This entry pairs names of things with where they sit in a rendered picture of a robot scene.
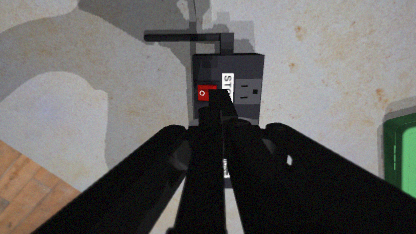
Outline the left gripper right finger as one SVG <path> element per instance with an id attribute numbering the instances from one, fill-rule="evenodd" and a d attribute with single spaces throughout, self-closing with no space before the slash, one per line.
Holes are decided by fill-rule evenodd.
<path id="1" fill-rule="evenodd" d="M 238 117 L 218 92 L 244 234 L 416 234 L 415 197 L 288 125 Z"/>

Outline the black power strip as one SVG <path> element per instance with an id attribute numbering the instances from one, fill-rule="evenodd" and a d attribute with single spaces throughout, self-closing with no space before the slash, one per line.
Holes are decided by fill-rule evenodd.
<path id="1" fill-rule="evenodd" d="M 220 53 L 194 54 L 194 116 L 209 106 L 209 89 L 227 89 L 238 117 L 259 125 L 265 55 L 234 53 L 234 32 L 200 34 L 146 34 L 146 42 L 220 41 Z"/>

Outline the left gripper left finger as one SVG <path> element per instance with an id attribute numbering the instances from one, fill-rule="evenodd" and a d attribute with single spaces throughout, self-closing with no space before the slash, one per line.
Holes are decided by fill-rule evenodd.
<path id="1" fill-rule="evenodd" d="M 228 234 L 218 89 L 198 118 L 162 128 L 30 234 L 149 234 L 184 178 L 165 234 Z"/>

